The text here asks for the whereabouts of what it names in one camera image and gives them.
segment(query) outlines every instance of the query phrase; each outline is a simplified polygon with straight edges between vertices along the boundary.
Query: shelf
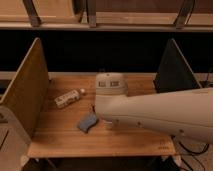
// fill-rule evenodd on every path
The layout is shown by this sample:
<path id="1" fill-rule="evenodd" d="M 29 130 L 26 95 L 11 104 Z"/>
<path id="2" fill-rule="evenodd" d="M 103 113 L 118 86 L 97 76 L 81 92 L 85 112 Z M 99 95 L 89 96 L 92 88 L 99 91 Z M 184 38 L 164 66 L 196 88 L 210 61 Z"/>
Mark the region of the shelf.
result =
<path id="1" fill-rule="evenodd" d="M 0 12 L 0 29 L 82 30 L 82 31 L 162 31 L 212 32 L 212 1 L 193 0 L 86 0 L 86 11 L 74 14 L 74 4 L 68 1 L 44 3 L 32 1 L 41 24 L 33 27 L 23 4 L 7 3 L 9 9 Z"/>

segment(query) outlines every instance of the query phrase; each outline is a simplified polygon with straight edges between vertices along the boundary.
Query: cardboard panel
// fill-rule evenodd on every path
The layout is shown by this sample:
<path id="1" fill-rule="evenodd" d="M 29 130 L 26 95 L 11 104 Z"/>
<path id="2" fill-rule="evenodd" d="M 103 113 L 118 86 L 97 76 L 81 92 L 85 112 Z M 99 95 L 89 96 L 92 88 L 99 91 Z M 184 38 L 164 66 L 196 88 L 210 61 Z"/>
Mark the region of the cardboard panel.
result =
<path id="1" fill-rule="evenodd" d="M 41 41 L 33 42 L 1 99 L 2 114 L 26 138 L 34 129 L 49 84 Z"/>

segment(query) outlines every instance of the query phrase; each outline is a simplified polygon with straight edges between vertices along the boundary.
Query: wooden board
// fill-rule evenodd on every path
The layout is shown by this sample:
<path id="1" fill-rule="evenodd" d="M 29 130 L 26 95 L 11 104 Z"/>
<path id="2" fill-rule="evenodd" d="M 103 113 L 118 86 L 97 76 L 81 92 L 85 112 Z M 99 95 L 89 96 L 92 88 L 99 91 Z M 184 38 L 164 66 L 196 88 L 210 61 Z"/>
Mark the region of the wooden board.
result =
<path id="1" fill-rule="evenodd" d="M 153 78 L 152 74 L 128 75 L 129 94 L 155 93 Z M 153 156 L 175 153 L 170 136 L 146 129 L 122 126 L 107 130 L 101 120 L 88 134 L 81 132 L 76 125 L 94 105 L 94 85 L 94 75 L 52 79 L 29 147 L 29 157 Z M 86 96 L 64 109 L 58 109 L 54 98 L 77 88 L 85 88 Z"/>
<path id="2" fill-rule="evenodd" d="M 172 26 L 178 13 L 97 12 L 99 24 L 140 24 Z M 187 26 L 211 26 L 213 14 L 192 14 Z"/>
<path id="3" fill-rule="evenodd" d="M 40 39 L 35 39 L 0 101 L 0 112 L 23 137 L 32 137 L 49 84 Z"/>
<path id="4" fill-rule="evenodd" d="M 83 14 L 83 5 L 74 13 L 71 0 L 33 0 L 42 22 L 77 23 Z M 22 0 L 0 0 L 0 21 L 29 21 Z"/>

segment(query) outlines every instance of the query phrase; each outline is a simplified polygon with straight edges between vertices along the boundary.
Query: wooden tabletop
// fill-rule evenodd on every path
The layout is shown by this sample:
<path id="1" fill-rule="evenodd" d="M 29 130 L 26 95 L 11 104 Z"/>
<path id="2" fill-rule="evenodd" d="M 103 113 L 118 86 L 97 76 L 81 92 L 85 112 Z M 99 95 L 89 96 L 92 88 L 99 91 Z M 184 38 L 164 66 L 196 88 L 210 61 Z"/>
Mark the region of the wooden tabletop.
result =
<path id="1" fill-rule="evenodd" d="M 153 74 L 127 74 L 129 95 L 155 93 Z M 53 78 L 40 114 L 28 156 L 110 157 L 173 155 L 175 149 L 169 135 L 130 126 L 107 130 L 104 122 L 81 132 L 77 123 L 92 109 L 95 99 L 95 75 Z M 84 88 L 87 94 L 79 101 L 58 109 L 54 98 L 73 89 Z"/>

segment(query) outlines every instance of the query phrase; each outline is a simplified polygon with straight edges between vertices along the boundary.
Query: cable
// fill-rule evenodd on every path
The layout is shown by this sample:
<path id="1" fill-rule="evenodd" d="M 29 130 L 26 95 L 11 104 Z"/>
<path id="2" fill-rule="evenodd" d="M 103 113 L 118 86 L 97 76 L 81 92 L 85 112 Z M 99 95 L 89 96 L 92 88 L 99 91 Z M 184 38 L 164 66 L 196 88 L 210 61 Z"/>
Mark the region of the cable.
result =
<path id="1" fill-rule="evenodd" d="M 191 156 L 201 165 L 201 167 L 202 167 L 203 170 L 205 171 L 206 169 L 205 169 L 205 166 L 203 165 L 203 163 L 202 163 L 200 160 L 198 160 L 198 158 L 195 157 L 194 155 L 191 155 Z"/>
<path id="2" fill-rule="evenodd" d="M 208 151 L 209 149 L 209 144 L 205 144 L 205 146 L 203 147 L 203 149 L 201 151 L 192 151 L 190 149 L 188 149 L 181 141 L 179 141 L 179 145 L 185 150 L 187 151 L 189 154 L 192 155 L 201 155 L 203 153 L 205 153 L 206 151 Z"/>
<path id="3" fill-rule="evenodd" d="M 194 171 L 194 169 L 186 162 L 183 158 L 181 158 L 182 162 L 190 169 L 190 171 Z"/>
<path id="4" fill-rule="evenodd" d="M 187 154 L 182 154 L 182 155 L 188 155 L 188 156 L 193 157 L 193 158 L 199 163 L 199 165 L 203 168 L 203 170 L 204 170 L 204 171 L 206 170 L 206 169 L 205 169 L 205 166 L 203 165 L 203 163 L 202 163 L 200 160 L 198 160 L 198 158 L 197 158 L 196 156 L 201 155 L 201 154 L 204 154 L 206 151 L 208 151 L 208 149 L 209 149 L 209 144 L 208 144 L 208 143 L 206 143 L 205 146 L 203 147 L 203 149 L 202 149 L 201 151 L 198 151 L 198 152 L 197 152 L 197 151 L 192 151 L 192 150 L 188 149 L 188 148 L 187 148 L 185 145 L 183 145 L 183 143 L 180 142 L 180 141 L 179 141 L 179 145 L 187 152 Z M 181 160 L 183 161 L 183 163 L 184 163 L 188 168 L 192 169 L 192 167 L 191 167 L 183 158 L 181 158 Z"/>

